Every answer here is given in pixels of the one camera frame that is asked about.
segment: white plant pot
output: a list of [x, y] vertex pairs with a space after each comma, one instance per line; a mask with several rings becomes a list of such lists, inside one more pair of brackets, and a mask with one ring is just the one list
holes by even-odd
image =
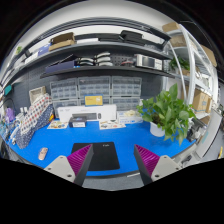
[[162, 137], [165, 135], [165, 130], [163, 131], [162, 128], [158, 128], [153, 122], [150, 122], [150, 124], [150, 132], [152, 135], [157, 137]]

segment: desk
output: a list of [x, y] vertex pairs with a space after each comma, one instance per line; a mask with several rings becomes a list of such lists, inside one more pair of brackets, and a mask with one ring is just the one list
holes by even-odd
[[[10, 148], [28, 162], [45, 168], [60, 155], [71, 154], [74, 143], [85, 142], [114, 142], [120, 169], [109, 171], [88, 171], [86, 176], [107, 176], [121, 175], [138, 170], [134, 157], [134, 144], [149, 149], [158, 156], [168, 155], [172, 157], [194, 142], [184, 139], [179, 147], [179, 142], [172, 142], [170, 139], [163, 141], [163, 137], [155, 137], [150, 133], [150, 123], [143, 122], [137, 124], [127, 124], [126, 128], [100, 130], [98, 121], [87, 122], [85, 128], [70, 128], [55, 130], [47, 129], [49, 125], [39, 129], [33, 135], [29, 145], [25, 149], [20, 149], [17, 144], [6, 142]], [[49, 149], [43, 161], [38, 159], [40, 148]]]

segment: paper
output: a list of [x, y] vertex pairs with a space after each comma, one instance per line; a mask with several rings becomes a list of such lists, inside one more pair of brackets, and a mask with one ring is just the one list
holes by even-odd
[[119, 124], [117, 120], [99, 121], [100, 130], [125, 128], [125, 124]]
[[53, 120], [47, 129], [65, 129], [68, 126], [68, 122], [61, 122]]

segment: white storage box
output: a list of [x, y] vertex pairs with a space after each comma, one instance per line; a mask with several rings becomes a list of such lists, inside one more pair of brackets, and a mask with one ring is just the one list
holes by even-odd
[[81, 116], [85, 115], [87, 121], [107, 121], [116, 120], [116, 105], [104, 105], [104, 106], [76, 106], [76, 107], [59, 107], [58, 115], [61, 122], [69, 122], [73, 115]]
[[41, 95], [44, 95], [46, 93], [46, 89], [45, 86], [42, 86], [40, 88], [36, 88], [36, 89], [32, 89], [29, 91], [29, 95], [30, 95], [30, 103], [31, 105], [33, 104], [33, 102]]
[[73, 106], [78, 106], [79, 101], [78, 99], [70, 99], [70, 100], [58, 100], [58, 101], [52, 101], [53, 107], [54, 107], [54, 112], [55, 112], [55, 117], [59, 118], [58, 115], [58, 108], [59, 107], [73, 107]]
[[120, 124], [134, 124], [134, 123], [142, 123], [142, 117], [138, 116], [125, 116], [124, 113], [127, 111], [118, 111], [117, 112], [117, 120]]

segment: bag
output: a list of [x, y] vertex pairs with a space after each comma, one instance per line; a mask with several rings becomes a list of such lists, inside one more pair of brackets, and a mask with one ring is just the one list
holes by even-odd
[[15, 114], [14, 114], [14, 111], [13, 109], [11, 108], [7, 108], [6, 109], [6, 115], [5, 115], [5, 121], [7, 123], [13, 121], [15, 119]]

